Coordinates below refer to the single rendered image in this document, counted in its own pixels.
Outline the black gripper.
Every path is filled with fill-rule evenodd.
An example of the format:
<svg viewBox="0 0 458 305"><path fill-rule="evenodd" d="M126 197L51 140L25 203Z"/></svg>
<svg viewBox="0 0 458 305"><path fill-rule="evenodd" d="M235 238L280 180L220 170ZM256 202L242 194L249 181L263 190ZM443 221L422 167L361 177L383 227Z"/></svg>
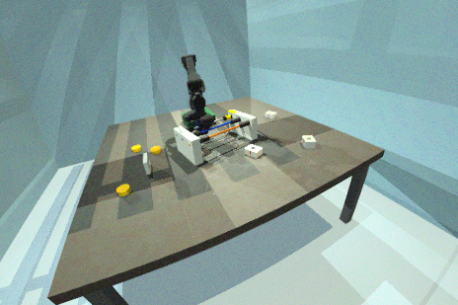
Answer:
<svg viewBox="0 0 458 305"><path fill-rule="evenodd" d="M211 116L211 115L205 115L207 114L205 111L204 111L204 107L201 108L201 109L197 109L194 105L191 105L191 107L194 109L197 110L197 114L198 114L198 119L200 121L200 124L203 125L203 128L204 130L207 130L210 128L211 124L214 122L214 117ZM195 125L195 121L198 120L198 119L193 119L193 123Z"/></svg>

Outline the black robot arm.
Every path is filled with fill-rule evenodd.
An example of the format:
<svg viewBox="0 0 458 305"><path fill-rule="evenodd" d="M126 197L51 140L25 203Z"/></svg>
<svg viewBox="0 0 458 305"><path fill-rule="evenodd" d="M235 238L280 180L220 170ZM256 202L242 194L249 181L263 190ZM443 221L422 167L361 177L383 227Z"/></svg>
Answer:
<svg viewBox="0 0 458 305"><path fill-rule="evenodd" d="M184 117L185 117L186 122L190 122L195 118L198 119L197 110L196 109L193 110L191 105L194 105L197 109L201 109L205 106L205 98L202 95L202 93L204 93L205 88L204 88L203 81L200 78L200 75L196 73L196 70L195 70L195 62L196 62L195 55L192 55L192 54L183 55L183 57L181 57L181 60L185 66L185 69L188 72L187 85L189 89L189 94L191 95L191 99L190 99L191 111L186 112L184 114Z"/></svg>

